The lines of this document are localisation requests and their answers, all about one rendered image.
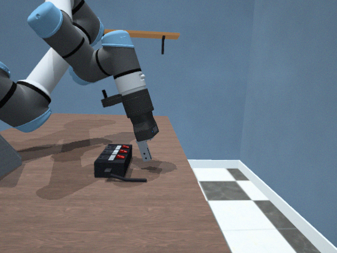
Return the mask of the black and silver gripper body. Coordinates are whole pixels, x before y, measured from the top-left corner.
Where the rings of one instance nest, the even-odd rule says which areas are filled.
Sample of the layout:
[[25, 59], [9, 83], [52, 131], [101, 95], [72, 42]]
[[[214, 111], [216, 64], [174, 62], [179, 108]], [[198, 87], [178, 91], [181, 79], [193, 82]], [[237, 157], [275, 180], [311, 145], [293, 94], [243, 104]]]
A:
[[107, 97], [102, 90], [104, 99], [103, 107], [110, 107], [123, 103], [127, 118], [133, 124], [136, 140], [144, 141], [153, 138], [158, 132], [158, 126], [153, 118], [154, 107], [150, 99], [149, 91], [145, 89], [145, 75], [142, 72], [134, 72], [115, 79], [119, 94]]

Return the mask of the black power strip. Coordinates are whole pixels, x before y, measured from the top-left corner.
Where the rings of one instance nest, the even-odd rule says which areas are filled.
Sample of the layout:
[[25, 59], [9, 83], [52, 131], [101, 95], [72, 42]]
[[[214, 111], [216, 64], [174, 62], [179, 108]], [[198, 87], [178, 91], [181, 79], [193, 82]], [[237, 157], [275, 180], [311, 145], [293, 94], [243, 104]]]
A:
[[125, 178], [132, 158], [132, 145], [108, 144], [94, 161], [94, 177], [146, 182], [145, 178]]

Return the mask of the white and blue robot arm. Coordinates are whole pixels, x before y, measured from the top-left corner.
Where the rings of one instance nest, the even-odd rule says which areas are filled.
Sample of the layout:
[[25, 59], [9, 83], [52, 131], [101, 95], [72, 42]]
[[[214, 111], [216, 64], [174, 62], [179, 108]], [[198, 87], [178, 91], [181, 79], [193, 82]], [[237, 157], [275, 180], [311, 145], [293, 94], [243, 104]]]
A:
[[[28, 78], [17, 83], [0, 62], [0, 120], [24, 133], [50, 117], [50, 94], [68, 68], [79, 85], [141, 71], [129, 33], [104, 35], [103, 24], [84, 0], [44, 0], [27, 23], [51, 48]], [[102, 48], [94, 50], [100, 40]]]

